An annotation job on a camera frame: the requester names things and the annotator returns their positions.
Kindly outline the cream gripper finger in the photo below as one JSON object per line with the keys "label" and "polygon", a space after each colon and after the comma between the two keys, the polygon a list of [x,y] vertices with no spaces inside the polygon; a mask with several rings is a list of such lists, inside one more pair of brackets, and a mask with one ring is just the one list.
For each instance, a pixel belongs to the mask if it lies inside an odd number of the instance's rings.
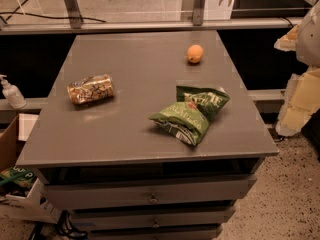
{"label": "cream gripper finger", "polygon": [[275,42],[274,48],[281,51],[295,51],[298,29],[299,26],[295,25],[291,30],[289,30],[285,35]]}
{"label": "cream gripper finger", "polygon": [[320,109],[320,68],[309,67],[302,75],[293,74],[287,83],[276,132],[285,137],[301,131]]}

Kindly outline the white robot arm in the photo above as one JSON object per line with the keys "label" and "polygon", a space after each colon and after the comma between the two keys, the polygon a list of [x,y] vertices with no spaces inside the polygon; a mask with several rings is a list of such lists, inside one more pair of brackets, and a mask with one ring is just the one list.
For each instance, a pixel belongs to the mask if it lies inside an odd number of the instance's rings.
{"label": "white robot arm", "polygon": [[274,47],[295,51],[297,60],[308,66],[301,76],[290,77],[275,126],[279,135],[289,137],[300,132],[320,109],[320,1]]}

